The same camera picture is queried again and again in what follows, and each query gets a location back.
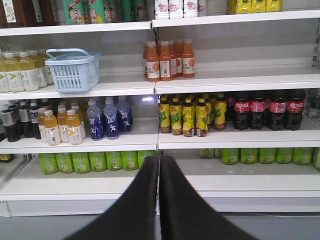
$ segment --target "cola bottle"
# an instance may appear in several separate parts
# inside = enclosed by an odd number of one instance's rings
[[[264,114],[266,108],[266,98],[263,91],[253,91],[250,98],[250,112],[248,125],[252,129],[262,129],[264,125]]]
[[[286,112],[286,92],[275,90],[270,99],[271,121],[269,128],[274,131],[282,130],[284,127],[284,115]]]
[[[235,129],[248,128],[248,113],[249,113],[249,94],[246,91],[239,91],[234,96],[234,115],[233,127]]]

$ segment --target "blue plastic basket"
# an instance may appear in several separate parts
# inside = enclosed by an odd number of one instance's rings
[[[71,52],[53,56],[53,52]],[[48,49],[51,58],[45,60],[50,66],[54,85],[59,93],[86,93],[100,81],[98,52],[86,52],[80,48]]]

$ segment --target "orange juice bottle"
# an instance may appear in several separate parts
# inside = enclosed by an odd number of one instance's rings
[[[160,63],[160,80],[171,81],[172,80],[172,58],[169,50],[169,42],[161,42],[161,54],[159,56]]]
[[[183,53],[182,53],[182,76],[184,78],[193,78],[195,76],[195,53],[192,50],[191,39],[185,39],[183,41]]]
[[[159,72],[159,57],[156,52],[156,42],[148,41],[148,50],[146,56],[146,67],[147,67],[147,77],[148,81],[151,83],[160,81]]]

